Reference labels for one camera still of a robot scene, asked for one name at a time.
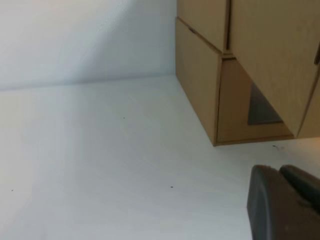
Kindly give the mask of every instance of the wooden drawer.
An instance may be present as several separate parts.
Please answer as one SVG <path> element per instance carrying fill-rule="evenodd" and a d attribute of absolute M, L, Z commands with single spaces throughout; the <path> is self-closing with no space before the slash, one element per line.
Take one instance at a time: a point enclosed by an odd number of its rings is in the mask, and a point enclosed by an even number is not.
<path fill-rule="evenodd" d="M 177 0 L 177 15 L 222 53 L 230 53 L 230 0 Z"/>
<path fill-rule="evenodd" d="M 292 138 L 282 122 L 249 124 L 249 76 L 179 19 L 176 75 L 214 145 Z"/>
<path fill-rule="evenodd" d="M 235 0 L 230 46 L 295 137 L 320 136 L 320 1 Z"/>

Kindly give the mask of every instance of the white tabletop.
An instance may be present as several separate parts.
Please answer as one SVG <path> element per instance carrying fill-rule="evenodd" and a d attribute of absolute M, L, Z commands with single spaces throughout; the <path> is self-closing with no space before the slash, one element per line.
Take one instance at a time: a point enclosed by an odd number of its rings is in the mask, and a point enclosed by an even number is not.
<path fill-rule="evenodd" d="M 0 239 L 250 240 L 251 168 L 320 140 L 212 147 L 174 76 L 0 93 Z"/>

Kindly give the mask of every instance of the white wall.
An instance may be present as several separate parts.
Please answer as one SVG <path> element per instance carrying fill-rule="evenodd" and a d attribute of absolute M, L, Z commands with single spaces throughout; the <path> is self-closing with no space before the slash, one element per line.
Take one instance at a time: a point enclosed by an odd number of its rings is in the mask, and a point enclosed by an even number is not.
<path fill-rule="evenodd" d="M 1 0 L 0 89 L 175 72 L 176 0 Z"/>

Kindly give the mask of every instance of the wooden cabinet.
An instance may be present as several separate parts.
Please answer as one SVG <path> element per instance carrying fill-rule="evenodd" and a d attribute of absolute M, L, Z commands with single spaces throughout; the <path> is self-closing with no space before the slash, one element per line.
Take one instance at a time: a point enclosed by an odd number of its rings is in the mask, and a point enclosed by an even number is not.
<path fill-rule="evenodd" d="M 179 19 L 176 75 L 214 145 L 292 138 L 283 122 L 249 124 L 250 77 Z"/>
<path fill-rule="evenodd" d="M 219 51 L 230 52 L 230 0 L 177 0 L 177 15 Z"/>
<path fill-rule="evenodd" d="M 320 1 L 234 0 L 232 53 L 295 137 L 320 136 Z"/>

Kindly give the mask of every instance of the white surface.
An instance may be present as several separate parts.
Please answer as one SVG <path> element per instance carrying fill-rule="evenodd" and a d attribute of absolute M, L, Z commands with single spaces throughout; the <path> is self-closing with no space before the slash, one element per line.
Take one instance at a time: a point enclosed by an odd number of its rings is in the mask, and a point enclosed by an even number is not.
<path fill-rule="evenodd" d="M 212 147 L 174 76 L 2 92 L 0 113 L 1 240 L 249 240 L 253 165 L 319 176 L 319 139 Z"/>
<path fill-rule="evenodd" d="M 175 72 L 176 0 L 1 0 L 0 89 Z"/>

